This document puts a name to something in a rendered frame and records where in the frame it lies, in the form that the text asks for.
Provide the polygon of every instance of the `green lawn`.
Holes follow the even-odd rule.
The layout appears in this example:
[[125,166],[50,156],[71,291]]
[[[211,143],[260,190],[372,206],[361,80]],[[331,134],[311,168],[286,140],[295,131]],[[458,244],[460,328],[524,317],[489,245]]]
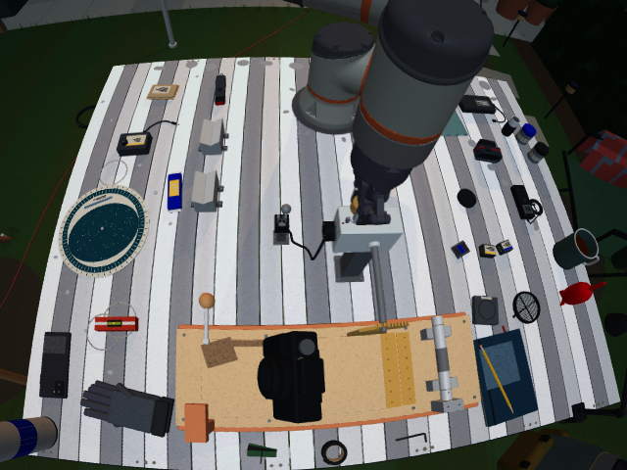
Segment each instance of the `green lawn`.
[[[74,118],[78,111],[95,105],[111,68],[120,64],[155,61],[232,57],[306,10],[299,8],[225,8],[172,11],[170,18],[178,47],[170,49],[161,13],[146,13],[43,25],[11,30],[0,35],[0,167],[4,202],[0,232],[13,242],[0,245],[0,258],[22,260],[32,234],[52,194],[76,158],[84,130]],[[325,24],[352,22],[335,15],[310,10],[296,23],[249,49],[243,57],[309,57],[315,32]],[[376,37],[377,29],[368,27]],[[490,57],[486,67],[512,75],[520,105],[526,115],[543,116],[550,104],[525,67],[515,48],[494,41],[500,57]],[[90,114],[83,116],[88,121]],[[557,187],[566,184],[560,150],[570,148],[555,115],[542,128],[552,147],[547,158]],[[50,244],[60,216],[70,174],[59,187],[28,251],[27,263],[43,281]],[[605,262],[612,271],[609,262]],[[624,311],[625,279],[608,279],[599,304],[602,319]],[[619,391],[627,367],[625,338],[608,337]],[[0,420],[22,418],[24,391],[0,405]],[[627,442],[627,420],[591,417],[578,425],[559,425],[575,439],[620,453]],[[361,465],[363,469],[464,469],[496,468],[496,462],[514,441],[508,436],[476,446],[437,452],[421,457]],[[0,468],[92,467],[92,464],[35,457],[0,463]]]

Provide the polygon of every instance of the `black camera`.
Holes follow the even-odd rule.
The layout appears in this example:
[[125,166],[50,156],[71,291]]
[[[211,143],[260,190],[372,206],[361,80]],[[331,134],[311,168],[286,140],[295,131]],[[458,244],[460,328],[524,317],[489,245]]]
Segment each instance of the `black camera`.
[[272,400],[274,419],[309,423],[322,419],[324,361],[313,331],[290,331],[264,339],[257,384]]

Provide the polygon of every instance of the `pencil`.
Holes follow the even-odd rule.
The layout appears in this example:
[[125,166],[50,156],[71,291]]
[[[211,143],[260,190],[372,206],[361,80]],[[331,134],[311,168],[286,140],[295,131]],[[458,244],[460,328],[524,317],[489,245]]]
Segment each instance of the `pencil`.
[[479,348],[481,348],[481,352],[483,353],[483,355],[486,358],[486,362],[488,362],[488,365],[490,366],[490,370],[492,371],[492,375],[494,375],[494,378],[497,381],[497,384],[499,384],[499,388],[501,389],[501,393],[503,394],[503,398],[506,399],[507,406],[509,406],[509,409],[513,413],[513,408],[511,407],[511,403],[509,402],[509,399],[507,398],[506,391],[503,390],[503,385],[501,385],[501,381],[499,380],[499,376],[497,376],[497,373],[495,372],[494,367],[492,366],[492,362],[490,362],[490,359],[488,358],[488,355],[486,354],[486,351],[483,349],[483,346],[481,346],[481,342],[477,342],[477,343],[479,345]]

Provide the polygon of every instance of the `flower pot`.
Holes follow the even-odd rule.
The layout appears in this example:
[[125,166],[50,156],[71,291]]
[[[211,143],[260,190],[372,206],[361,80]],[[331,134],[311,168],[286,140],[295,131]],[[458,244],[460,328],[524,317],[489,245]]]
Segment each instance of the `flower pot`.
[[531,0],[527,7],[527,18],[525,20],[534,26],[539,25],[555,8],[545,7],[538,0]]
[[518,10],[524,10],[531,0],[499,0],[497,13],[508,20],[515,20]]
[[545,24],[547,23],[547,21],[549,20],[549,18],[551,17],[551,15],[554,13],[555,10],[557,10],[559,7],[555,7],[553,8],[548,15],[545,16]]

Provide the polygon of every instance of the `red box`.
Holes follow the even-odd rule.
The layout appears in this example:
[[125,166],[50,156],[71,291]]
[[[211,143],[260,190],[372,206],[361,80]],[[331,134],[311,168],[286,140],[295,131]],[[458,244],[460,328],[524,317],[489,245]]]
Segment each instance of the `red box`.
[[97,316],[96,331],[137,331],[136,316]]
[[581,145],[588,154],[581,167],[613,186],[627,189],[627,140],[606,130],[600,135],[603,140],[589,137]]

